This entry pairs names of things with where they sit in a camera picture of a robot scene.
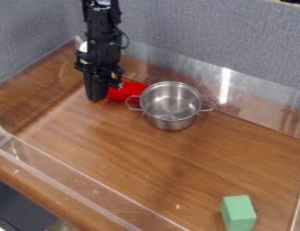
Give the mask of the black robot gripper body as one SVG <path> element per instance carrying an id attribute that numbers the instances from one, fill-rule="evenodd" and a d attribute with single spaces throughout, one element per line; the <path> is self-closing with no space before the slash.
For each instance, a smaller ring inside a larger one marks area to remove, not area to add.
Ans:
<path id="1" fill-rule="evenodd" d="M 88 40 L 88 53 L 76 51 L 74 68 L 82 73 L 92 72 L 93 75 L 111 75 L 109 87 L 121 88 L 124 69 L 120 66 L 123 34 L 117 33 L 104 40 L 91 38 Z"/>

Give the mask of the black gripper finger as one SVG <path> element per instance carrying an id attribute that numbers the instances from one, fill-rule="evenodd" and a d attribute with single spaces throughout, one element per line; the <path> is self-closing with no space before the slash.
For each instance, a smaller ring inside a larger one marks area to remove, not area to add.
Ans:
<path id="1" fill-rule="evenodd" d="M 92 101 L 95 101 L 95 90 L 93 90 L 93 74 L 92 72 L 84 73 L 84 84 L 86 90 L 86 96 Z"/>
<path id="2" fill-rule="evenodd" d="M 93 101 L 100 101 L 107 98 L 109 91 L 111 75 L 93 75 Z"/>

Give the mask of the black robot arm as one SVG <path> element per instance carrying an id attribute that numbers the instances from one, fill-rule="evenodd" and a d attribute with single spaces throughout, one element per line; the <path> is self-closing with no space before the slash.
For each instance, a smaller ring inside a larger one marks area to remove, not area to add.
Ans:
<path id="1" fill-rule="evenodd" d="M 76 52 L 74 67 L 84 73 L 88 98 L 96 102 L 107 98 L 111 88 L 121 88 L 124 70 L 120 66 L 123 36 L 120 0 L 82 0 L 86 22 L 88 51 Z"/>

